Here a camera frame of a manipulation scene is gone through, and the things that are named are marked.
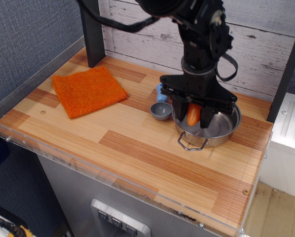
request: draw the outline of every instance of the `black cable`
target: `black cable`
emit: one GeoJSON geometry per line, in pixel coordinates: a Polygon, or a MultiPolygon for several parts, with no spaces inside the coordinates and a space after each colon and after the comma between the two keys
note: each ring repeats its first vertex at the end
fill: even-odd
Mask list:
{"type": "Polygon", "coordinates": [[[98,23],[105,25],[105,26],[109,26],[109,27],[113,27],[116,28],[118,30],[122,30],[122,31],[126,31],[126,32],[130,32],[130,33],[135,33],[138,32],[140,30],[142,30],[145,26],[151,25],[154,22],[158,21],[159,18],[156,17],[150,17],[144,21],[140,21],[137,22],[135,24],[132,25],[124,25],[120,22],[102,17],[101,15],[98,15],[97,13],[95,13],[92,9],[90,9],[82,0],[76,0],[79,4],[79,6],[85,10],[86,12],[89,13],[89,15],[98,23]]]}
{"type": "Polygon", "coordinates": [[[0,227],[8,230],[14,237],[26,237],[26,232],[19,226],[0,218],[0,227]]]}
{"type": "Polygon", "coordinates": [[[216,74],[217,76],[224,82],[226,81],[229,81],[229,80],[232,80],[233,78],[235,78],[236,74],[237,74],[237,71],[238,71],[238,64],[237,62],[235,61],[234,58],[232,58],[230,55],[224,53],[222,55],[222,58],[226,59],[227,61],[229,61],[234,67],[235,67],[235,73],[233,73],[231,76],[229,76],[228,78],[222,78],[218,72],[218,67],[216,67],[216,74]]]}

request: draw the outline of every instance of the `wooden floor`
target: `wooden floor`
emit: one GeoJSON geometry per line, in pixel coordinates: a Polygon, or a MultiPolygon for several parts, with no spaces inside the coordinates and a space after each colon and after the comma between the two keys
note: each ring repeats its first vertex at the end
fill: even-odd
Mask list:
{"type": "Polygon", "coordinates": [[[244,229],[250,237],[295,237],[295,197],[259,182],[244,229]]]}

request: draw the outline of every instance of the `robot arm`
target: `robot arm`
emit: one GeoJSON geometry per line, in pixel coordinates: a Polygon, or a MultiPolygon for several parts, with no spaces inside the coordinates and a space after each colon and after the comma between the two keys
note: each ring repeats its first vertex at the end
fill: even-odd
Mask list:
{"type": "Polygon", "coordinates": [[[182,58],[183,75],[165,75],[160,78],[162,93],[172,100],[176,118],[183,120],[189,103],[201,106],[201,128],[206,128],[219,112],[232,113],[237,97],[217,81],[220,75],[217,62],[221,57],[230,61],[237,73],[237,63],[226,51],[232,48],[233,37],[225,23],[221,0],[136,0],[152,17],[130,26],[103,18],[91,12],[82,0],[77,0],[93,18],[101,24],[128,32],[136,32],[156,22],[161,17],[170,17],[177,23],[184,43],[182,58]]]}

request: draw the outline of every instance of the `white wooden wall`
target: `white wooden wall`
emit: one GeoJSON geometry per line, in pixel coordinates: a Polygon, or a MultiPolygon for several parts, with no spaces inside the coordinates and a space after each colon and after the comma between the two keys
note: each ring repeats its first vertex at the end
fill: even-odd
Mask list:
{"type": "MultiPolygon", "coordinates": [[[[99,0],[102,16],[125,24],[150,17],[134,0],[99,0]]],[[[239,64],[237,77],[222,85],[231,91],[272,101],[295,41],[295,0],[225,0],[226,21],[234,37],[228,51],[239,64]]],[[[183,44],[169,18],[138,33],[103,27],[107,56],[181,74],[183,44]]],[[[222,76],[234,68],[219,62],[222,76]]]]}

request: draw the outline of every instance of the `screw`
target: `screw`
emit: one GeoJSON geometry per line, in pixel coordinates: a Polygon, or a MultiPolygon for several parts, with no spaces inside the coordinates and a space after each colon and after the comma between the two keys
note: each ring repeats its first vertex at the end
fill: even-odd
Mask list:
{"type": "Polygon", "coordinates": [[[244,195],[248,195],[249,193],[250,193],[250,191],[248,191],[247,189],[244,189],[244,190],[243,190],[243,194],[244,194],[244,195]]]}
{"type": "Polygon", "coordinates": [[[203,229],[204,227],[205,227],[205,225],[203,223],[198,224],[199,229],[203,229]]]}

